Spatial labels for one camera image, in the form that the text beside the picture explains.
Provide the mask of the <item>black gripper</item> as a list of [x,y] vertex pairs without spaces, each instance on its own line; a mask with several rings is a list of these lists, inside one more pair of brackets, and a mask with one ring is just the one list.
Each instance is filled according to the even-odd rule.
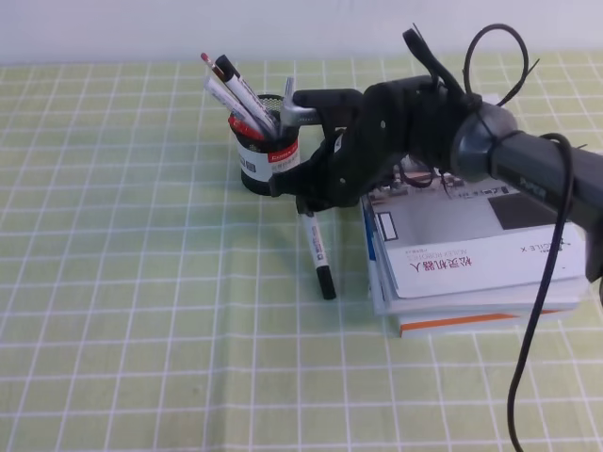
[[340,147],[318,168],[304,162],[269,178],[271,197],[297,196],[299,215],[351,207],[391,171],[391,107],[365,106],[341,135]]

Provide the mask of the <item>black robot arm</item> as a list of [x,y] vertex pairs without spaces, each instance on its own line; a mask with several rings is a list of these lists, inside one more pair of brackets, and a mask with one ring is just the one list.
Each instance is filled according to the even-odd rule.
[[602,276],[602,157],[519,130],[513,114],[471,105],[426,75],[356,89],[298,90],[284,107],[314,109],[325,139],[311,158],[269,178],[272,197],[293,195],[313,211],[350,207],[410,155],[467,182],[498,179],[551,210],[573,174],[569,219],[586,233],[585,276]]

